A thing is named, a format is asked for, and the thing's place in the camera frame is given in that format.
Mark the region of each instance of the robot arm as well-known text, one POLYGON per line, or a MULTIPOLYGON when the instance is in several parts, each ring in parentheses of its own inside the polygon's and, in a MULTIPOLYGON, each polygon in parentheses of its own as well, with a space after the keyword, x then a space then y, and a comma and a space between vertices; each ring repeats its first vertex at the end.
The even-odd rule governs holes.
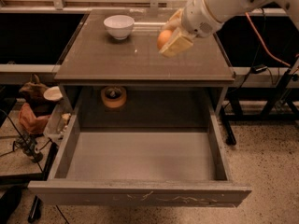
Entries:
POLYGON ((174 56, 188 49, 194 37, 208 37, 219 31, 232 17, 272 1, 286 11, 299 30, 299 0, 188 0, 185 8, 163 28, 174 33, 160 52, 165 56, 174 56))

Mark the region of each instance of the tape roll core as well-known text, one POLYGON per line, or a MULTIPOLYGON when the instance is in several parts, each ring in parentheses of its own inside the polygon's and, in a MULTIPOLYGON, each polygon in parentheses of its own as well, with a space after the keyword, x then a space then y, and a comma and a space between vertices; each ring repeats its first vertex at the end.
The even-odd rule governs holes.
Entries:
POLYGON ((122 86, 108 86, 101 90, 101 98, 104 106, 108 108, 119 108, 125 104, 127 92, 122 86))

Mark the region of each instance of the orange tape roll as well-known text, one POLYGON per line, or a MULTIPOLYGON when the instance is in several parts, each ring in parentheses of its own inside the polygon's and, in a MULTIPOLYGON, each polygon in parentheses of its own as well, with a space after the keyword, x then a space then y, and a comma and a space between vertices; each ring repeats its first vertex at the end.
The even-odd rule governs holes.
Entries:
POLYGON ((127 92, 122 86, 108 86, 101 90, 101 98, 104 106, 108 108, 119 108, 125 104, 127 92))

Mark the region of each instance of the brown bag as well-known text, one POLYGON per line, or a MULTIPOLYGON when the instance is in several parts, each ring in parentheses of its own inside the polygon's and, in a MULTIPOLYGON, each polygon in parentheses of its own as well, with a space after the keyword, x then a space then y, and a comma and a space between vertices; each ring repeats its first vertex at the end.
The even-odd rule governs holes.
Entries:
POLYGON ((24 103, 19 112, 19 123, 29 134, 42 134, 50 115, 36 117, 28 103, 24 103))
POLYGON ((25 83, 19 90, 19 93, 23 95, 26 102, 34 108, 38 105, 43 105, 47 102, 44 98, 44 92, 48 89, 45 84, 40 83, 39 77, 36 74, 32 74, 30 81, 25 83))

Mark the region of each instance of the orange cable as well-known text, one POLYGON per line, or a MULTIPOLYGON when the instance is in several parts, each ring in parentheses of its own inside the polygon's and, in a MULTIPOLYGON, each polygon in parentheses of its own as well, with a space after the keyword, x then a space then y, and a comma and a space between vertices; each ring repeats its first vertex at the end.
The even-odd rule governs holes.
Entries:
POLYGON ((258 30, 256 29, 255 25, 253 24, 253 22, 252 22, 252 20, 251 20, 251 18, 250 18, 250 16, 249 16, 249 13, 246 12, 245 15, 246 15, 247 19, 249 20, 249 23, 250 23, 251 27, 253 28, 255 34, 259 37, 259 39, 260 39, 260 41, 261 41, 261 43, 262 43, 262 45, 263 45, 263 48, 264 48, 265 52, 266 52, 270 57, 272 57, 274 60, 278 61, 279 63, 283 63, 284 65, 291 67, 291 65, 290 65, 289 63, 285 63, 285 62, 283 62, 282 60, 280 60, 279 58, 277 58, 276 56, 274 56, 274 55, 269 51, 269 49, 267 48, 267 46, 266 46, 265 43, 263 42, 263 38, 262 38, 261 35, 259 34, 259 32, 258 32, 258 30))

